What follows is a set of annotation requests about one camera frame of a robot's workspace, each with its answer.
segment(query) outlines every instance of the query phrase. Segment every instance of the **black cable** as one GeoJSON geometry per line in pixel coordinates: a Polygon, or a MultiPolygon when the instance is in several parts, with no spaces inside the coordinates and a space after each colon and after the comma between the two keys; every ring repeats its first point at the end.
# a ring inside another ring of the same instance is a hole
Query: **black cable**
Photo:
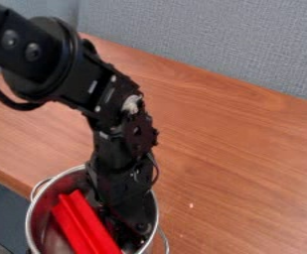
{"type": "Polygon", "coordinates": [[[40,107],[43,104],[38,104],[38,103],[18,103],[15,102],[12,99],[10,99],[10,97],[2,92],[0,90],[0,102],[11,107],[15,110],[20,110],[20,111],[30,111],[34,110],[35,108],[40,107]]]}

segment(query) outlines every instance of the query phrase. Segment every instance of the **red object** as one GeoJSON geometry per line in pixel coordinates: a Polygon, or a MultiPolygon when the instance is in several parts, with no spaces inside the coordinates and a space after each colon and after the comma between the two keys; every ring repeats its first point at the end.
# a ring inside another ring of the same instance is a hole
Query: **red object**
{"type": "Polygon", "coordinates": [[[122,254],[79,190],[59,195],[52,215],[76,254],[122,254]]]}

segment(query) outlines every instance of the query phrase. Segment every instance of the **metal container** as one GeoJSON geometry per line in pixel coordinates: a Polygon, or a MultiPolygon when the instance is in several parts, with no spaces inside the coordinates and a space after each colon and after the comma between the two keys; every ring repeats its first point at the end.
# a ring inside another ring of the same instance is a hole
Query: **metal container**
{"type": "MultiPolygon", "coordinates": [[[[59,194],[68,194],[79,189],[87,193],[90,186],[86,182],[85,166],[78,166],[58,174],[55,177],[40,181],[31,193],[31,205],[26,217],[26,237],[31,253],[34,254],[70,254],[74,253],[58,226],[51,217],[51,208],[58,203],[59,194]]],[[[158,206],[153,191],[150,192],[154,200],[155,219],[149,239],[134,252],[134,254],[151,254],[153,238],[155,232],[159,233],[165,253],[169,253],[169,243],[164,231],[158,227],[158,206]]]]}

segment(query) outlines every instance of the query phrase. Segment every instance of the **robotic arm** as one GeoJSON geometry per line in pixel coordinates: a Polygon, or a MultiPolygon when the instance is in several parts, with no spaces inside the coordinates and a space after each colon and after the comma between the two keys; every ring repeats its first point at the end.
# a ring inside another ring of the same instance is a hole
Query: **robotic arm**
{"type": "Polygon", "coordinates": [[[32,110],[58,101],[86,117],[94,137],[86,167],[94,198],[111,218],[106,227],[110,232],[126,227],[145,237],[158,131],[138,85],[101,60],[91,42],[62,20],[27,20],[2,6],[0,67],[11,90],[27,101],[16,103],[0,91],[7,106],[32,110]]]}

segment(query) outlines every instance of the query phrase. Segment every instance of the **wooden tabletop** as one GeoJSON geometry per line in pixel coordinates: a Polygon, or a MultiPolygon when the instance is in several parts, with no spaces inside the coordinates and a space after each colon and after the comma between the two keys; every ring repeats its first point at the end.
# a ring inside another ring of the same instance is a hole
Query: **wooden tabletop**
{"type": "MultiPolygon", "coordinates": [[[[307,101],[86,37],[141,84],[161,131],[154,191],[172,253],[307,254],[307,101]]],[[[19,194],[90,152],[78,112],[0,105],[0,183],[19,194]]]]}

